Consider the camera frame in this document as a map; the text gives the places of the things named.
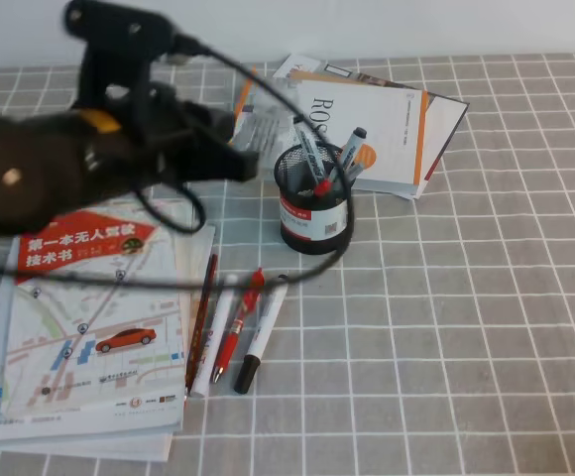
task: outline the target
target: white wall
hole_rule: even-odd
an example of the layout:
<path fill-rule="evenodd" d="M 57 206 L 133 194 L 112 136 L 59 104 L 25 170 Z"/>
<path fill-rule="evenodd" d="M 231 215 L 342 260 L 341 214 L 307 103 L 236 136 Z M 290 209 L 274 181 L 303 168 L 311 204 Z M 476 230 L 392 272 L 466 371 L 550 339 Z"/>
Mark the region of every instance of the white wall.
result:
<path fill-rule="evenodd" d="M 127 0 L 239 60 L 575 52 L 575 0 Z M 0 66 L 77 62 L 62 0 L 0 0 Z"/>

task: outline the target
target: red banner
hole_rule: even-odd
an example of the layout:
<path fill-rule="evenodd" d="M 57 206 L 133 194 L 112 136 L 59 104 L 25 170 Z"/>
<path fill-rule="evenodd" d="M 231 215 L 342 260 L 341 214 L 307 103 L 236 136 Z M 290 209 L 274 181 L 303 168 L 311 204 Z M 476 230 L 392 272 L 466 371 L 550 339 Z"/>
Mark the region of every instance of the red banner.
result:
<path fill-rule="evenodd" d="M 78 261 L 142 249 L 155 226 L 91 211 L 75 211 L 50 223 L 38 235 L 24 235 L 19 270 L 49 272 Z M 20 278 L 17 284 L 27 278 Z"/>

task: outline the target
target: red car illustration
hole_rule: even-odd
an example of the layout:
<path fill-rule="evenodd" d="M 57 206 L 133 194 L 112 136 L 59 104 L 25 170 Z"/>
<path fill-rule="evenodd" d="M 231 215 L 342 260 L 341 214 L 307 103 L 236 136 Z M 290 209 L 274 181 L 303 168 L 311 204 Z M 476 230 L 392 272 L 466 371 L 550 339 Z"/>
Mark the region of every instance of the red car illustration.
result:
<path fill-rule="evenodd" d="M 133 345 L 143 343 L 147 345 L 157 337 L 156 331 L 153 329 L 128 329 L 118 332 L 113 337 L 101 340 L 96 344 L 98 352 L 109 352 L 116 347 L 124 347 L 126 345 Z"/>

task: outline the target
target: orange stripe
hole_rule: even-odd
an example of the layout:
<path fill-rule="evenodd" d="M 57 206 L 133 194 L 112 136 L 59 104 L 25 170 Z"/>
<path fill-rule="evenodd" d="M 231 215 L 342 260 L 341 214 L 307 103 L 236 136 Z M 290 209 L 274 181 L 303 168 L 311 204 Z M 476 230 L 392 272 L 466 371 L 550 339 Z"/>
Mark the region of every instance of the orange stripe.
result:
<path fill-rule="evenodd" d="M 417 150 L 415 152 L 415 177 L 413 184 L 419 185 L 419 176 L 422 171 L 422 152 L 424 151 L 424 128 L 426 126 L 426 109 L 428 93 L 422 91 L 422 103 L 419 106 L 419 132 L 417 133 Z"/>
<path fill-rule="evenodd" d="M 252 72 L 256 74 L 257 69 L 253 67 Z M 239 117 L 239 114 L 241 114 L 241 111 L 244 110 L 246 100 L 248 100 L 248 95 L 250 94 L 250 88 L 252 87 L 252 83 L 253 83 L 252 79 L 248 79 L 244 84 L 244 88 L 241 90 L 241 95 L 239 96 L 239 102 L 237 103 L 237 107 L 235 108 L 235 121 Z"/>

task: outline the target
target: red pen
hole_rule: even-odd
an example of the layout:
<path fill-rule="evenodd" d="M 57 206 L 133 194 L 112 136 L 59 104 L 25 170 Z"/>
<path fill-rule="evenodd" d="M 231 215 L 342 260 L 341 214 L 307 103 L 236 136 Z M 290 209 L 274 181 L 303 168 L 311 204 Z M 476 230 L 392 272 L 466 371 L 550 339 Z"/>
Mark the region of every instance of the red pen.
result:
<path fill-rule="evenodd" d="M 264 274 L 261 272 L 261 268 L 259 268 L 259 270 L 257 270 L 252 275 L 252 280 L 250 281 L 251 288 L 245 291 L 243 297 L 241 298 L 241 303 L 237 308 L 235 320 L 232 322 L 232 325 L 228 330 L 228 335 L 226 335 L 224 346 L 221 348 L 219 357 L 217 357 L 215 368 L 212 371 L 213 384 L 216 384 L 219 381 L 223 373 L 228 368 L 230 358 L 235 352 L 235 347 L 237 347 L 239 334 L 241 333 L 241 328 L 244 326 L 244 320 L 248 314 L 255 310 L 255 306 L 259 300 L 259 294 L 261 293 L 259 287 L 263 286 L 265 281 L 266 280 L 264 279 Z"/>

